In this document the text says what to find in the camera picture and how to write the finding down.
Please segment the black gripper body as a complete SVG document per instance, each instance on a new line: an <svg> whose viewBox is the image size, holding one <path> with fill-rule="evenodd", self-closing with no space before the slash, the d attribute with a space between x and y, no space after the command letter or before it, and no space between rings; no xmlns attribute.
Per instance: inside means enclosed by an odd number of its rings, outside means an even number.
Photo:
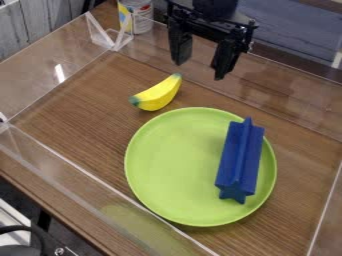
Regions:
<svg viewBox="0 0 342 256"><path fill-rule="evenodd" d="M165 1L168 20L179 21L189 33L215 42L227 37L236 41L239 52L249 50L257 24L236 10L239 0Z"/></svg>

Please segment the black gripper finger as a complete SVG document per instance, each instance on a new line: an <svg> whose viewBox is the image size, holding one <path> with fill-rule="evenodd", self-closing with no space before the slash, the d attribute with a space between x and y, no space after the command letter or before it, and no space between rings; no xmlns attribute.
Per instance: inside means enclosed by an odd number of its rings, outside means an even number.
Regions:
<svg viewBox="0 0 342 256"><path fill-rule="evenodd" d="M224 39L217 43L211 68L215 71L213 79L221 80L235 67L240 54L240 45L233 39Z"/></svg>
<svg viewBox="0 0 342 256"><path fill-rule="evenodd" d="M180 66L192 55L192 34L175 20L168 22L168 43L171 59Z"/></svg>

